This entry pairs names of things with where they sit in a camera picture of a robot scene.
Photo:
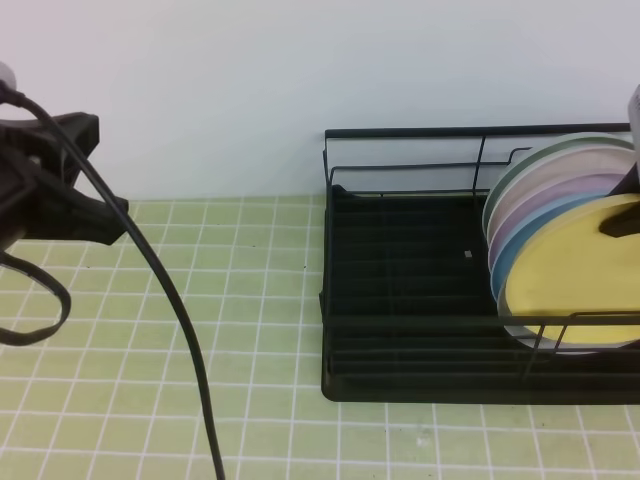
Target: green plate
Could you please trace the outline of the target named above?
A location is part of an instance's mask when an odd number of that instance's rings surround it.
[[[484,206],[484,211],[482,212],[482,230],[485,237],[487,235],[487,226],[489,225],[491,213],[498,203],[500,196],[514,178],[522,173],[527,167],[548,155],[583,145],[613,145],[633,150],[633,145],[630,142],[606,133],[574,133],[571,135],[563,135],[554,139],[554,142],[551,145],[545,145],[531,150],[531,152],[529,152],[529,154],[520,162],[509,166],[509,168],[507,168],[507,170],[502,174],[502,177],[500,177],[496,185],[491,189],[491,192],[487,197],[487,202]]]

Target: black dish rack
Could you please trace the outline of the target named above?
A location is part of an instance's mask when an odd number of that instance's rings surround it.
[[[579,132],[628,132],[628,124],[484,128],[327,130],[322,391],[335,401],[501,404],[640,403],[640,342],[559,348],[574,325],[640,325],[639,312],[576,312],[569,317],[499,317],[491,296],[477,188],[487,139]],[[329,167],[331,140],[469,139],[477,159],[460,163]],[[347,191],[339,171],[473,169],[468,188]],[[505,325],[538,325],[522,336]],[[554,348],[542,348],[547,326],[562,326]]]

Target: wire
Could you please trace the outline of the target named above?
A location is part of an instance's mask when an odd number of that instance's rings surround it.
[[[211,449],[211,457],[213,459],[213,466],[218,480],[225,480],[224,467],[222,464],[222,455],[220,453],[220,446],[218,444],[218,438],[216,435],[216,429],[213,419],[213,412],[211,406],[211,393],[209,391],[209,383],[207,381],[207,370],[205,367],[202,352],[200,351],[200,345],[198,344],[198,337],[193,328],[193,324],[189,319],[189,314],[182,303],[180,294],[176,290],[171,277],[167,273],[160,259],[149,245],[149,242],[144,237],[138,226],[131,219],[127,211],[118,203],[116,196],[113,194],[109,186],[102,179],[100,174],[91,165],[87,157],[82,153],[80,148],[73,143],[73,141],[67,136],[64,130],[56,123],[56,121],[49,115],[40,105],[33,100],[27,98],[20,92],[15,92],[8,89],[2,81],[0,81],[0,103],[6,101],[16,107],[24,108],[32,113],[42,124],[49,130],[49,132],[56,138],[58,142],[67,150],[69,155],[76,161],[80,170],[86,175],[87,179],[100,196],[104,199],[105,203],[113,210],[118,221],[124,227],[126,232],[131,236],[133,243],[138,247],[140,253],[149,263],[151,270],[158,278],[160,285],[164,289],[173,310],[178,317],[182,331],[184,332],[189,351],[191,353],[191,359],[193,360],[193,367],[196,373],[196,381],[198,383],[198,390],[200,391],[200,401],[202,403],[202,417],[204,419],[204,426],[207,432],[207,438],[209,440],[209,448]]]

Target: stack of plates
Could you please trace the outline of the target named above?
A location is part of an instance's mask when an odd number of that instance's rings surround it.
[[[635,248],[640,259],[640,236],[615,239],[598,230],[614,211],[640,201],[639,195],[606,197],[634,163],[629,142],[579,134],[531,151],[505,171],[482,217],[501,315],[640,310],[640,260],[630,260],[634,255],[625,250]],[[537,333],[534,327],[507,330]],[[547,327],[542,346],[553,348],[559,334]],[[620,346],[638,338],[640,327],[572,327],[562,348]]]

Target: tile countertop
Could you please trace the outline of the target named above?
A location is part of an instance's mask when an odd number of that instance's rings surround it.
[[[635,406],[327,401],[322,198],[131,211],[196,324],[229,479],[640,478]],[[0,480],[214,478],[182,332],[131,241],[13,253],[65,283],[73,311],[44,344],[0,347]],[[32,329],[57,309],[0,273],[0,326]]]

